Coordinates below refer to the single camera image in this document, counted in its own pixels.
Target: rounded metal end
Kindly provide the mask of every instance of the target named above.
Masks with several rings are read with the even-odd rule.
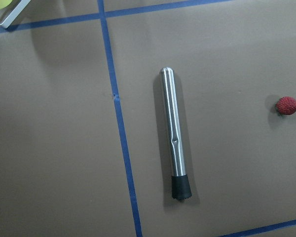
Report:
[[[165,67],[163,69],[160,70],[160,74],[163,74],[165,72],[173,72],[173,69],[172,68],[169,68],[169,67]]]

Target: gray surface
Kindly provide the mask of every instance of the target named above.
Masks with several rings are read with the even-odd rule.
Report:
[[[151,6],[180,0],[104,0],[105,11],[121,10],[141,6]]]
[[[252,237],[296,237],[296,226],[254,235]]]
[[[296,218],[296,1],[108,19],[144,236],[213,237]],[[158,75],[172,67],[193,197],[171,199]]]
[[[97,12],[96,0],[31,0],[12,25]]]
[[[0,34],[0,237],[135,236],[101,32]]]

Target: blue tape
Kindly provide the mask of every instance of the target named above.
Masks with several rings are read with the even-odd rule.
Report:
[[[222,2],[222,1],[230,1],[230,0],[187,0],[187,1],[152,5],[152,6],[142,6],[142,7],[130,8],[130,9],[108,11],[106,12],[106,17],[133,15],[133,14],[139,14],[144,12],[162,11],[162,10],[210,4],[210,3]]]
[[[224,235],[224,236],[220,236],[220,237],[252,236],[252,235],[257,235],[257,234],[261,234],[261,233],[265,233],[265,232],[269,232],[269,231],[274,231],[274,230],[278,230],[278,229],[282,229],[282,228],[286,228],[286,227],[291,227],[291,226],[296,226],[296,220],[282,222],[282,223],[278,223],[278,224],[274,224],[274,225],[270,225],[270,226],[264,226],[264,227],[260,227],[260,228],[256,228],[256,229],[247,230],[247,231],[241,231],[241,232],[228,234],[228,235]]]
[[[135,184],[134,184],[132,166],[131,166],[130,157],[129,157],[122,108],[121,108],[119,94],[118,94],[116,73],[115,73],[115,67],[114,67],[114,61],[113,61],[113,55],[112,55],[112,49],[111,49],[108,24],[107,24],[105,12],[104,12],[103,0],[98,0],[98,7],[99,7],[99,12],[100,12],[99,14],[100,14],[100,20],[101,20],[101,26],[102,26],[104,47],[105,47],[105,52],[106,52],[106,56],[107,56],[108,68],[109,68],[111,88],[112,88],[112,92],[113,92],[113,99],[114,99],[114,106],[115,106],[115,112],[116,112],[116,118],[117,118],[119,137],[120,137],[120,142],[121,142],[121,146],[122,146],[124,164],[125,164],[125,169],[126,169],[126,178],[127,178],[130,202],[131,202],[131,206],[132,206],[135,231],[136,231],[137,237],[142,237],[143,236],[142,226],[140,223],[138,204],[137,204],[137,198],[136,198],[136,192],[135,192]]]
[[[28,29],[34,29],[34,28],[40,28],[40,27],[46,27],[46,26],[63,25],[68,23],[81,22],[81,21],[97,20],[99,18],[100,18],[99,13],[93,13],[93,14],[87,14],[87,15],[71,16],[71,17],[46,20],[46,21],[36,21],[36,22],[24,23],[20,25],[12,25],[12,26],[9,26],[7,29],[0,27],[0,33],[28,30]]]

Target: white plastic frame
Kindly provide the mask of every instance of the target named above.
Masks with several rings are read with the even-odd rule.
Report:
[[[15,18],[21,13],[21,11],[29,4],[31,0],[21,0],[11,13],[0,23],[3,28],[8,28],[9,25],[15,20]]]

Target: black rubber tip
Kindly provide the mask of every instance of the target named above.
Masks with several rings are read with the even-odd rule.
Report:
[[[172,197],[177,200],[192,196],[187,174],[184,176],[172,176]]]

